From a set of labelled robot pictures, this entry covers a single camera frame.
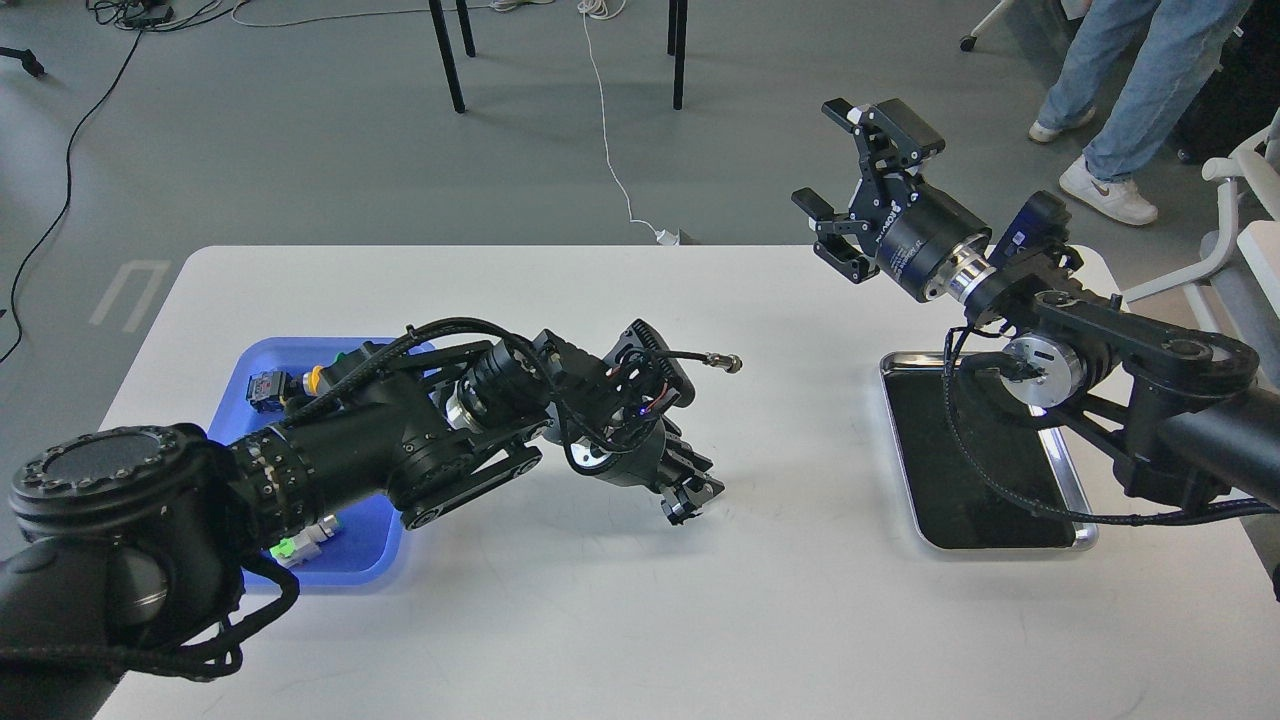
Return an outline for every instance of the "black wire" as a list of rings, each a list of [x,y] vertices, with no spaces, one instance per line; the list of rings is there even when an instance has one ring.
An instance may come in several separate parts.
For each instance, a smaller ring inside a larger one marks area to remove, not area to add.
[[[699,363],[707,363],[709,356],[705,352],[687,352],[684,350],[650,350],[649,355],[654,357],[677,357],[681,360],[698,360]]]
[[[100,26],[114,26],[119,29],[142,32],[178,32],[179,29],[200,27],[205,23],[216,20],[223,15],[229,15],[233,10],[236,10],[237,3],[247,5],[248,0],[232,0],[232,6],[227,10],[196,22],[196,18],[200,18],[206,10],[218,4],[218,0],[209,0],[191,15],[180,20],[168,20],[163,23],[163,27],[136,27],[133,24],[138,18],[145,17],[150,12],[142,5],[141,0],[84,0],[84,9],[93,13],[93,20]],[[131,15],[129,12],[133,9],[137,9],[138,12]]]
[[[539,356],[538,351],[529,340],[515,334],[499,325],[489,323],[486,320],[480,320],[477,318],[447,318],[443,320],[435,320],[417,328],[408,328],[408,332],[403,336],[393,340],[387,346],[379,348],[371,356],[369,356],[364,363],[356,366],[355,370],[344,375],[340,380],[334,383],[328,392],[316,397],[311,402],[302,406],[297,413],[285,415],[282,423],[285,427],[296,427],[306,420],[316,418],[324,413],[328,413],[334,402],[343,395],[362,387],[369,383],[376,374],[385,368],[393,359],[404,355],[413,347],[422,345],[424,342],[448,337],[453,334],[488,334],[500,338],[507,342],[512,350],[517,350],[529,357],[530,363],[534,364],[538,370],[538,379],[547,387],[550,395],[552,404],[556,406],[561,425],[568,430],[570,421],[576,425],[579,430],[582,432],[600,450],[607,452],[631,452],[640,447],[644,438],[648,437],[646,433],[639,432],[646,427],[652,427],[653,423],[658,420],[654,418],[650,421],[644,423],[636,430],[632,432],[632,437],[628,442],[614,442],[604,437],[599,430],[596,430],[588,421],[576,407],[571,406],[564,396],[561,393],[556,383],[552,382],[552,370],[547,366],[547,363]]]
[[[960,337],[952,343],[955,333],[959,332]],[[1038,500],[1027,497],[1014,489],[1010,489],[998,482],[996,482],[987,470],[978,462],[978,459],[970,452],[968,443],[960,434],[957,410],[955,404],[954,386],[951,383],[955,375],[955,368],[959,363],[960,354],[964,350],[965,340],[968,340],[970,333],[975,329],[969,325],[965,328],[951,328],[947,331],[946,345],[942,350],[942,402],[945,406],[945,415],[947,419],[947,428],[951,430],[951,437],[955,438],[956,445],[960,447],[960,452],[964,455],[969,465],[978,473],[982,482],[986,483],[997,495],[1012,502],[1014,505],[1027,510],[1032,515],[1052,518],[1056,520],[1068,520],[1075,523],[1097,523],[1101,525],[1199,525],[1203,523],[1213,523],[1217,520],[1226,520],[1228,518],[1243,518],[1247,515],[1258,515],[1265,512],[1276,512],[1276,510],[1263,502],[1257,500],[1229,500],[1224,502],[1213,502],[1204,506],[1201,512],[1188,512],[1185,510],[1178,510],[1172,512],[1158,512],[1155,515],[1094,515],[1092,512],[1076,512],[1074,510],[1062,510],[1060,507],[1053,507],[1052,505],[1046,505]]]
[[[564,442],[561,443],[561,446],[564,450],[564,462],[568,462],[570,469],[577,473],[579,475],[585,475],[586,469],[577,464],[577,457],[573,457],[573,447],[572,447],[573,443]]]
[[[9,350],[6,350],[3,356],[0,356],[0,363],[8,360],[9,356],[13,355],[13,351],[17,350],[18,345],[22,342],[22,334],[23,334],[22,320],[18,319],[18,281],[22,279],[22,270],[26,269],[27,263],[31,260],[31,256],[35,255],[37,250],[40,250],[40,246],[44,245],[46,240],[49,240],[49,236],[54,232],[54,228],[58,227],[58,223],[63,220],[63,218],[67,215],[67,210],[70,209],[72,206],[72,145],[76,143],[76,137],[79,135],[81,128],[84,127],[84,123],[88,120],[90,115],[92,115],[99,108],[101,108],[102,102],[106,102],[106,99],[110,97],[111,92],[115,91],[115,86],[120,85],[120,78],[124,77],[124,69],[129,67],[129,60],[133,59],[133,54],[138,50],[138,41],[141,40],[142,40],[142,33],[138,32],[138,35],[133,38],[133,47],[131,47],[129,54],[124,56],[124,64],[120,65],[120,70],[115,73],[115,79],[111,81],[111,87],[108,87],[106,92],[102,94],[102,99],[99,100],[92,108],[90,108],[88,113],[84,113],[84,117],[81,118],[78,123],[76,123],[76,129],[72,131],[72,137],[70,140],[67,141],[67,156],[65,156],[67,200],[63,201],[63,209],[58,211],[58,217],[54,218],[52,223],[50,223],[49,229],[45,231],[45,234],[40,236],[40,241],[36,242],[36,245],[33,245],[29,251],[27,251],[27,256],[23,258],[22,264],[18,265],[18,273],[14,274],[13,277],[13,286],[9,288],[9,309],[13,313],[14,324],[18,325],[18,340],[13,341],[13,345],[9,347]]]
[[[274,582],[280,588],[280,594],[234,625],[230,618],[223,618],[218,623],[218,634],[207,641],[173,650],[96,644],[0,647],[0,667],[31,665],[91,670],[105,667],[113,674],[134,670],[197,682],[225,678],[239,670],[244,662],[241,643],[284,615],[297,602],[300,594],[298,578],[261,555],[246,556],[241,560],[241,566]]]

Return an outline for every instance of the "stainless steel tray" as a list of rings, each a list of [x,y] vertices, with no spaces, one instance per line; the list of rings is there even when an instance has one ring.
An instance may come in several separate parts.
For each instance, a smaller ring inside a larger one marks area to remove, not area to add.
[[[924,534],[920,527],[920,518],[916,512],[915,502],[913,501],[913,493],[910,482],[908,479],[908,469],[904,459],[904,443],[899,437],[897,421],[893,418],[893,409],[890,404],[888,386],[886,379],[890,374],[902,373],[902,372],[922,372],[922,373],[941,373],[942,370],[942,355],[938,352],[891,352],[881,360],[881,389],[884,397],[884,409],[888,413],[890,429],[893,433],[893,445],[897,450],[899,469],[901,470],[902,486],[908,493],[908,501],[911,507],[911,521],[915,525],[916,533],[920,538],[928,543],[931,548],[936,548],[941,552],[948,555],[965,555],[975,553],[987,557],[989,553],[1000,552],[1061,552],[1061,551],[1082,551],[1088,550],[1097,542],[1098,528],[1093,523],[1071,523],[1075,537],[1074,542],[1069,547],[991,547],[991,548],[943,548],[932,543]],[[1066,451],[1066,445],[1062,441],[1062,434],[1057,428],[1051,428],[1047,430],[1039,430],[1041,445],[1044,448],[1044,457],[1048,461],[1048,466],[1057,483],[1057,489],[1062,496],[1062,501],[1069,510],[1078,512],[1089,512],[1088,500],[1084,497],[1084,489],[1080,487],[1080,479],[1075,473],[1075,466],[1071,464],[1071,457]]]

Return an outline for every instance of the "white sneaker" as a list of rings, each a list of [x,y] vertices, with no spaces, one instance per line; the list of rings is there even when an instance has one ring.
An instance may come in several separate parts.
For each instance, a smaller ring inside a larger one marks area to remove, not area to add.
[[[1102,182],[1089,174],[1084,167],[1084,155],[1057,178],[1057,184],[1071,197],[1091,205],[1112,220],[1126,225],[1147,225],[1156,222],[1156,206],[1138,195],[1138,184],[1133,179]]]
[[[509,13],[521,5],[550,5],[556,0],[493,0],[489,6],[499,13]]]
[[[1039,124],[1039,120],[1037,120],[1032,123],[1030,129],[1027,131],[1027,137],[1034,140],[1036,142],[1039,142],[1041,145],[1044,145],[1047,142],[1053,142],[1055,140],[1057,140],[1057,136],[1062,135],[1062,131],[1078,129],[1089,124],[1089,120],[1093,119],[1096,111],[1097,110],[1091,105],[1089,109],[1084,111],[1084,115],[1082,115],[1079,120],[1075,120],[1074,123],[1062,129],[1050,129]]]

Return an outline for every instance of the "black robotic arm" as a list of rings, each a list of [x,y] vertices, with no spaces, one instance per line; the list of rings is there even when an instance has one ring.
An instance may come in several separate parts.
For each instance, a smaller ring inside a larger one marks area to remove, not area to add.
[[[498,341],[411,352],[463,333]],[[91,717],[129,670],[234,673],[239,644],[298,597],[264,550],[378,492],[420,528],[532,469],[538,437],[584,475],[662,496],[671,524],[695,518],[724,486],[666,418],[694,400],[678,359],[741,368],[672,351],[644,320],[596,357],[452,318],[301,378],[256,377],[247,400],[284,420],[227,446],[179,424],[46,450],[10,488],[32,544],[0,564],[0,716]],[[243,571],[280,594],[232,623]]]
[[[818,256],[855,283],[883,270],[919,302],[950,295],[969,323],[961,338],[1002,323],[1005,348],[965,357],[957,384],[998,373],[1014,397],[1046,411],[1041,427],[1066,425],[1105,451],[1126,495],[1179,507],[1091,520],[1190,524],[1280,507],[1280,398],[1254,386],[1251,347],[1125,313],[1120,297],[1084,288],[1073,278],[1082,260],[1066,245],[1070,215],[1047,192],[988,249],[986,224],[924,181],[922,164],[945,143],[901,100],[837,99],[823,111],[854,136],[860,177],[847,213],[810,188],[792,193]],[[1116,366],[1134,380],[1128,405],[1091,393]],[[1213,502],[1233,487],[1262,502]]]

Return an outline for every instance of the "white table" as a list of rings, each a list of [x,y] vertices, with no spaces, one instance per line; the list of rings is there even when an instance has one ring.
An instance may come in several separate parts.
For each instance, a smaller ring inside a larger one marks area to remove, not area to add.
[[[1085,282],[1114,290],[1088,255]],[[1280,607],[1239,523],[1103,528],[1089,551],[1025,559],[923,547],[877,364],[937,348],[960,307],[886,278],[851,286],[808,247],[211,247],[105,425],[207,424],[264,337],[449,315],[593,352],[641,316],[673,347],[740,354],[739,375],[689,366],[698,401],[672,414],[728,489],[672,528],[655,496],[547,452],[410,533],[376,587],[305,594],[246,644],[239,674],[131,674],[101,717],[1280,712]],[[1148,509],[1082,448],[1096,510]]]

